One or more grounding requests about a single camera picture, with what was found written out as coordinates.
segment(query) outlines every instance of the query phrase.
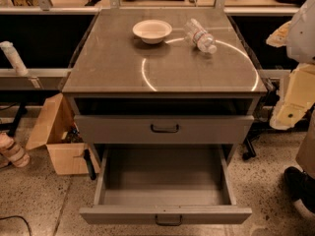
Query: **shoe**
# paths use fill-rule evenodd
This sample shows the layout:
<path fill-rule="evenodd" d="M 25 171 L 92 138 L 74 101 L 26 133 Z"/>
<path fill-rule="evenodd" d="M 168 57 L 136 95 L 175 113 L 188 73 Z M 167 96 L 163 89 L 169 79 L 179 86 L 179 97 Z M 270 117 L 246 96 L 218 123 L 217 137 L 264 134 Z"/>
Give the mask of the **shoe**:
<path fill-rule="evenodd" d="M 284 180 L 291 199 L 294 202 L 301 199 L 305 207 L 315 213 L 315 180 L 295 167 L 284 171 Z"/>

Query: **closed drawer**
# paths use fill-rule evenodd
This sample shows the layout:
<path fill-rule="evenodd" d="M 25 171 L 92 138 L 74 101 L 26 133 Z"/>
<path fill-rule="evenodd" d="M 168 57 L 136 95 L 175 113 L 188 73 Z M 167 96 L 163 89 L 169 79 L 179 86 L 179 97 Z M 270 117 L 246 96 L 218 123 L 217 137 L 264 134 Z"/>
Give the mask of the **closed drawer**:
<path fill-rule="evenodd" d="M 95 144 L 237 144 L 252 116 L 146 118 L 76 116 L 84 141 Z"/>
<path fill-rule="evenodd" d="M 87 223 L 242 223 L 251 208 L 238 207 L 226 163 L 216 147 L 113 148 L 103 156 Z"/>

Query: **cabinet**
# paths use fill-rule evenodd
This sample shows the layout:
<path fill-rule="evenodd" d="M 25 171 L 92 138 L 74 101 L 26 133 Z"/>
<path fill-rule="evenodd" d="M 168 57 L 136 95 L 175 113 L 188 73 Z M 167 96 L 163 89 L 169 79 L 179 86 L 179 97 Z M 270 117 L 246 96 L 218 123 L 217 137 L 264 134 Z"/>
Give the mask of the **cabinet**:
<path fill-rule="evenodd" d="M 196 18 L 217 38 L 205 55 L 184 40 Z M 163 43 L 132 33 L 172 25 Z M 266 89 L 226 15 L 216 9 L 102 10 L 63 88 L 101 171 L 88 223 L 241 223 L 227 166 Z"/>

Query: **white robot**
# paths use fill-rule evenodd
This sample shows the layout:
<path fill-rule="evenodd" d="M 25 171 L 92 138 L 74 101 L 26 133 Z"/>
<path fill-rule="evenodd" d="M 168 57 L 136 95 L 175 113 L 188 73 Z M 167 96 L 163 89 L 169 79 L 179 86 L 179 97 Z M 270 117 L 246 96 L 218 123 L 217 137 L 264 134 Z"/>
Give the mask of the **white robot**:
<path fill-rule="evenodd" d="M 270 120 L 271 127 L 279 130 L 294 127 L 315 103 L 315 0 L 306 0 L 286 26 L 287 56 L 299 64 Z"/>

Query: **bowl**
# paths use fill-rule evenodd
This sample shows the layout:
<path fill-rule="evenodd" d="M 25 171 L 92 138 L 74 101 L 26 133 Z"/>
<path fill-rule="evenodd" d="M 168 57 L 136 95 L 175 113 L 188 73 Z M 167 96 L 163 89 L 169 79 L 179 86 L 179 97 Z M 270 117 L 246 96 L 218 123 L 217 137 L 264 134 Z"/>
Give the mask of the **bowl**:
<path fill-rule="evenodd" d="M 164 21 L 145 20 L 135 24 L 132 31 L 145 43 L 156 44 L 162 42 L 166 36 L 170 35 L 172 27 Z"/>

